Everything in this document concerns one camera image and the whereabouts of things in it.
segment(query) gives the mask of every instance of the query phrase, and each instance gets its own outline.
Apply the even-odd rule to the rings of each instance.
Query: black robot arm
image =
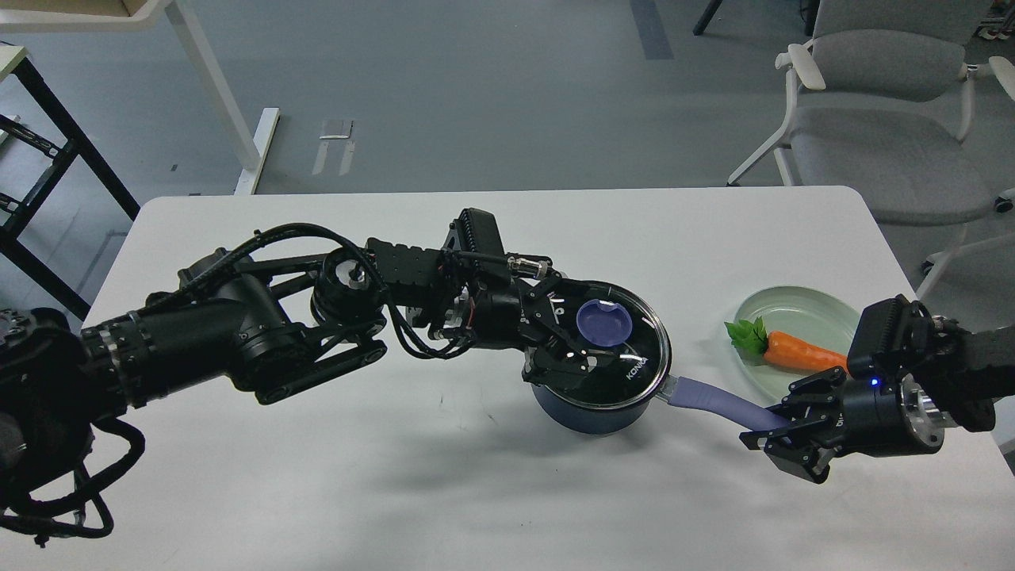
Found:
[[[339,247],[267,261],[250,256],[298,236]],[[56,310],[0,312],[0,525],[36,534],[40,545],[50,537],[109,533],[112,517],[99,493],[144,449],[140,432],[118,419],[128,407],[223,375],[260,404],[277,403],[383,357],[387,347],[374,337],[387,324],[385,309],[413,357],[452,359],[473,347],[523,350],[526,380],[561,390],[589,375],[590,357],[598,356],[603,370],[619,354],[579,343],[555,322],[554,292],[569,288],[585,301],[588,285],[562,277],[549,258],[505,253],[493,215],[473,208],[452,222],[438,248],[374,237],[360,247],[327,228],[290,223],[256,232],[232,251],[218,248],[179,275],[176,292],[152,294],[145,307],[80,337]],[[273,283],[283,275],[292,277]],[[315,327],[291,322],[279,303],[307,289]],[[445,347],[430,347],[417,329]],[[92,427],[125,438],[130,451],[89,476],[83,459]],[[71,473],[75,490],[67,497],[31,498]],[[100,528],[83,526],[89,501]],[[73,524],[54,519],[72,511]]]
[[[848,366],[791,384],[769,408],[791,423],[741,440],[821,484],[838,456],[933,454],[946,428],[993,430],[994,400],[1015,395],[1015,327],[970,334],[898,296],[864,310]]]

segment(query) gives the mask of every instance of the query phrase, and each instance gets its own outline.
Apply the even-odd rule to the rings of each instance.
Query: green plate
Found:
[[[744,300],[734,319],[761,317],[768,332],[785,332],[810,344],[842,355],[850,352],[860,323],[857,310],[817,290],[781,285],[761,290]],[[731,346],[747,378],[774,405],[789,394],[790,383],[806,376],[766,365],[759,358],[743,356]]]

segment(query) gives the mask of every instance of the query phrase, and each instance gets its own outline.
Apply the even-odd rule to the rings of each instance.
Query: gray floor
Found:
[[[697,38],[690,29],[703,0],[383,7],[308,0],[295,11],[269,0],[192,4],[248,121],[264,106],[282,109],[261,193],[723,185],[781,121],[774,55],[806,40],[797,0],[729,0]],[[653,5],[658,27],[651,25]],[[164,18],[133,33],[0,40],[28,48],[142,203],[232,192],[239,163]],[[651,59],[666,44],[673,58]],[[1011,58],[1015,40],[973,39],[968,51],[970,62]],[[993,80],[978,91],[966,146],[1000,191],[1015,185],[1015,103]],[[956,125],[956,101],[953,92],[923,110]],[[13,79],[0,84],[0,112],[56,136]],[[332,119],[355,120],[354,147],[333,142],[322,150],[318,137]],[[15,196],[41,170],[31,152],[16,146],[0,147],[0,192]],[[742,180],[779,183],[770,158]],[[87,300],[128,228],[79,164],[24,241]],[[952,232],[883,230],[913,283],[924,256]],[[1015,214],[992,216],[972,231],[1015,231]],[[0,306],[53,303],[6,260],[0,268]],[[926,301],[969,329],[993,329],[1015,323],[1013,284],[1015,251],[1007,248],[957,262]]]

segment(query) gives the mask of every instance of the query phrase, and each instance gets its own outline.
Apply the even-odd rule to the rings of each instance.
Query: chair wheel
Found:
[[[998,213],[1004,213],[1011,210],[1015,205],[1012,204],[1011,199],[997,197],[994,199],[994,211]]]

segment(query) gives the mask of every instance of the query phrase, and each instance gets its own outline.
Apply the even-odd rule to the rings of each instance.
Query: toy carrot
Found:
[[[758,317],[754,324],[741,319],[737,324],[726,323],[733,347],[748,354],[761,356],[772,365],[819,372],[832,367],[845,367],[845,356],[813,346],[784,332],[766,334],[764,324]]]

